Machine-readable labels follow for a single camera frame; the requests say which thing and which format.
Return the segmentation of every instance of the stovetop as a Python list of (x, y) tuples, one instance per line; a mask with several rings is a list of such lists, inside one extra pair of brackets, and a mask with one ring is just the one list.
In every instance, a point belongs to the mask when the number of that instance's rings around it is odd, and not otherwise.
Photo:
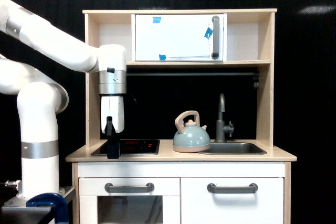
[[(120, 140), (120, 155), (157, 155), (160, 140), (158, 139), (131, 139)], [(92, 156), (107, 156), (107, 142), (96, 149)]]

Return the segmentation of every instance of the light blue kettle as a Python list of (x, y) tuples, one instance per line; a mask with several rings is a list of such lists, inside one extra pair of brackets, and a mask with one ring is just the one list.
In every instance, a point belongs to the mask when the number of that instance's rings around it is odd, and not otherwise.
[[(183, 119), (194, 115), (194, 121), (184, 123)], [(205, 131), (206, 125), (200, 127), (199, 113), (194, 110), (183, 112), (175, 119), (177, 132), (173, 139), (173, 150), (176, 152), (200, 152), (210, 149), (211, 141)]]

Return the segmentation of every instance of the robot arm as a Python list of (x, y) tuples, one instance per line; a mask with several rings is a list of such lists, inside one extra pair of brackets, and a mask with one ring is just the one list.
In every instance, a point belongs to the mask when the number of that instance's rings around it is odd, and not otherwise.
[(30, 65), (0, 55), (0, 93), (18, 94), (21, 125), (22, 195), (59, 192), (56, 114), (68, 105), (68, 93)]
[(107, 118), (112, 118), (115, 132), (123, 131), (123, 94), (126, 93), (124, 47), (88, 46), (11, 0), (0, 0), (0, 30), (69, 69), (99, 72), (101, 130), (106, 132)]

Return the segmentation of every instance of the microwave handle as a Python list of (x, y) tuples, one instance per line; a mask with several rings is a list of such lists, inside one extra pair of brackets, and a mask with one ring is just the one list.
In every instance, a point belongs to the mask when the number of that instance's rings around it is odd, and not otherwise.
[(212, 17), (212, 23), (214, 23), (214, 50), (211, 54), (211, 58), (216, 60), (219, 57), (219, 17), (213, 16)]
[(114, 186), (112, 183), (107, 183), (105, 191), (117, 194), (150, 193), (154, 191), (154, 184), (148, 183), (145, 186)]

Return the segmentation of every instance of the gray faucet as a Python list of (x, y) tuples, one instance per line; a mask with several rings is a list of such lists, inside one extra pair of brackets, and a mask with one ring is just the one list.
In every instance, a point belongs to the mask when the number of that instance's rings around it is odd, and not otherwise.
[(219, 104), (218, 104), (218, 120), (216, 121), (216, 143), (225, 143), (225, 133), (233, 133), (233, 125), (231, 122), (228, 125), (225, 125), (223, 121), (223, 112), (225, 112), (225, 98), (224, 94), (219, 95)]

